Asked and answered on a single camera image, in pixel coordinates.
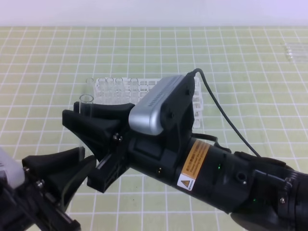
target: grid mat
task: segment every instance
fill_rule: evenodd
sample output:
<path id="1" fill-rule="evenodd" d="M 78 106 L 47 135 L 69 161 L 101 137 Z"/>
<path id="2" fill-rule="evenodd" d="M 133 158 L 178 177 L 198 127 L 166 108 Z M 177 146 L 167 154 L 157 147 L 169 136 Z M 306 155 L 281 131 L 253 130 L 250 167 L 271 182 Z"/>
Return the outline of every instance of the grid mat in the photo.
<path id="1" fill-rule="evenodd" d="M 290 63 L 285 42 L 308 43 L 308 28 L 0 27 L 0 145 L 16 160 L 76 147 L 61 112 L 72 109 L 88 77 L 161 78 L 199 67 L 262 156 L 308 173 L 308 65 Z M 202 89 L 195 132 L 249 152 Z M 243 230 L 134 170 L 105 194 L 81 186 L 67 212 L 84 231 Z"/>

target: white robot part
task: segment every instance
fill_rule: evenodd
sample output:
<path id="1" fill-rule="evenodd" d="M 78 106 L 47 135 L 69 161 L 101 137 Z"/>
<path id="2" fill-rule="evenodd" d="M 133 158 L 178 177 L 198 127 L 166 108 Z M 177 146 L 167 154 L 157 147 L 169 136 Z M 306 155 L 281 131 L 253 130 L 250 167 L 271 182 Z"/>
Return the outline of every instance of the white robot part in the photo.
<path id="1" fill-rule="evenodd" d="M 0 179 L 8 183 L 13 189 L 25 182 L 23 167 L 0 148 Z"/>

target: black cable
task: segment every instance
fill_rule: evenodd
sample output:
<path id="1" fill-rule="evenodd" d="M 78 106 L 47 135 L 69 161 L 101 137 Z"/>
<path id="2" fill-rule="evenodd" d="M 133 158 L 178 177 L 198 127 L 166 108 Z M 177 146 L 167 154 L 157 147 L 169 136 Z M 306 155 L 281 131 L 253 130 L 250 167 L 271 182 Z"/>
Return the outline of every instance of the black cable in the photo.
<path id="1" fill-rule="evenodd" d="M 210 96 L 212 97 L 214 103 L 216 104 L 217 108 L 220 110 L 221 114 L 223 115 L 223 117 L 225 117 L 226 121 L 230 124 L 230 126 L 233 128 L 233 130 L 235 131 L 235 133 L 241 138 L 241 140 L 247 145 L 247 147 L 257 156 L 257 157 L 261 157 L 259 155 L 259 153 L 257 153 L 257 151 L 247 142 L 247 140 L 245 140 L 245 138 L 241 135 L 241 133 L 238 131 L 238 129 L 235 127 L 235 125 L 231 122 L 231 120 L 228 118 L 227 114 L 224 112 L 224 110 L 221 108 L 219 102 L 217 101 L 217 99 L 215 98 L 210 86 L 208 85 L 206 78 L 204 76 L 203 71 L 200 68 L 196 68 L 192 71 L 194 73 L 194 75 L 196 75 L 197 72 L 200 73 L 201 78 L 203 80 L 203 83 L 208 91 L 208 93 L 210 94 Z"/>

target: yellow triangle sticker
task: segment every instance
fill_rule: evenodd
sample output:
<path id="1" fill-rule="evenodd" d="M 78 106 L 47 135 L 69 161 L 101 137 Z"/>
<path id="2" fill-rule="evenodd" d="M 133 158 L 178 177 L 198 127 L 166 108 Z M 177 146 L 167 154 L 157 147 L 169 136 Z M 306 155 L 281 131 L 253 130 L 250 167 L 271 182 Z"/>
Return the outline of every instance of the yellow triangle sticker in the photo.
<path id="1" fill-rule="evenodd" d="M 188 188 L 190 180 L 181 180 L 181 182 Z"/>

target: white wall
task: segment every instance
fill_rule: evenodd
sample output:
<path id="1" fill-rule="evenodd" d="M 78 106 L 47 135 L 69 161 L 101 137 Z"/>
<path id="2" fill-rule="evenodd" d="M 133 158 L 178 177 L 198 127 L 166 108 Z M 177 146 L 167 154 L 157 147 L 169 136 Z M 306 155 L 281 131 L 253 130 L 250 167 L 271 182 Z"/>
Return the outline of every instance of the white wall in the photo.
<path id="1" fill-rule="evenodd" d="M 0 26 L 307 25 L 307 0 L 1 0 Z"/>

